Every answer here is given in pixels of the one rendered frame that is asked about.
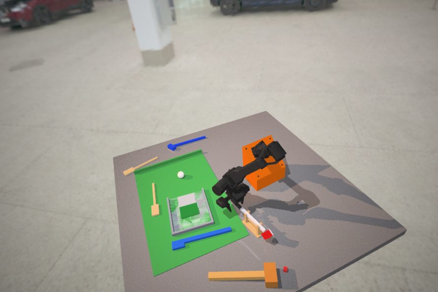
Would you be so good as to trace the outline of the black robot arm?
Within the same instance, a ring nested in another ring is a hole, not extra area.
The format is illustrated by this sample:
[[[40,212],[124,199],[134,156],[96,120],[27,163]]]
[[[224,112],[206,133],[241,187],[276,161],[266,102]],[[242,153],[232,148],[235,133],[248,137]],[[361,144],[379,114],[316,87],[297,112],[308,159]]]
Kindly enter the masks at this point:
[[[230,187],[231,189],[235,187],[234,190],[229,191],[229,197],[233,198],[236,203],[244,200],[246,196],[246,190],[238,189],[238,185],[240,185],[244,178],[259,170],[264,169],[268,165],[277,164],[286,156],[286,151],[283,147],[278,143],[278,141],[273,141],[270,144],[266,145],[264,141],[260,141],[255,147],[251,148],[254,157],[256,158],[254,161],[248,163],[247,165],[241,167],[238,166],[236,168],[229,169],[213,187],[212,191],[215,195],[221,196],[227,189]],[[272,156],[276,161],[267,163],[264,159]]]

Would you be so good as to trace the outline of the green flat mat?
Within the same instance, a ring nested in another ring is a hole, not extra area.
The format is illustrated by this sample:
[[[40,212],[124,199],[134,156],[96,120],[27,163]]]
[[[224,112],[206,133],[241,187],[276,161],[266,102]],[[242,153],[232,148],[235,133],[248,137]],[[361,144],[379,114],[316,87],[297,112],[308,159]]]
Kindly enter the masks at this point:
[[[178,177],[180,171],[184,173],[183,178]],[[218,180],[202,153],[135,174],[135,179],[154,276],[249,235],[230,201],[228,203],[232,212],[217,205],[216,200],[220,197],[226,198],[227,195],[225,192],[221,196],[213,193],[212,187]],[[159,204],[160,215],[157,216],[152,216],[153,183],[156,204]],[[214,224],[173,237],[166,198],[198,193],[202,188]],[[172,249],[172,241],[226,227],[231,227],[232,231],[185,243],[185,248],[174,251]]]

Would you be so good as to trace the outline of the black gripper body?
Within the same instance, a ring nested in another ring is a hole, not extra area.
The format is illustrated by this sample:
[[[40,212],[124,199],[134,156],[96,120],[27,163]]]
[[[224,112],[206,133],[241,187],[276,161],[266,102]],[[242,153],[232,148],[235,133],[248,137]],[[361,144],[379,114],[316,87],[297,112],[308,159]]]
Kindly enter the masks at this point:
[[[244,184],[244,183],[240,184],[240,185],[237,186],[237,187],[238,187],[238,189],[243,189],[243,188],[244,188],[244,189],[246,190],[246,193],[250,191],[249,186],[247,186],[247,185]],[[232,191],[232,190],[234,190],[234,189],[235,189],[235,187],[232,188],[232,189],[231,189],[230,187],[228,187],[228,189],[227,189],[226,192],[225,192],[225,193],[227,194],[227,197],[226,197],[226,198],[220,197],[219,199],[216,200],[216,203],[217,203],[217,205],[218,205],[219,207],[221,207],[221,208],[225,208],[225,207],[228,206],[228,201],[232,199],[232,198],[229,197],[229,191]]]

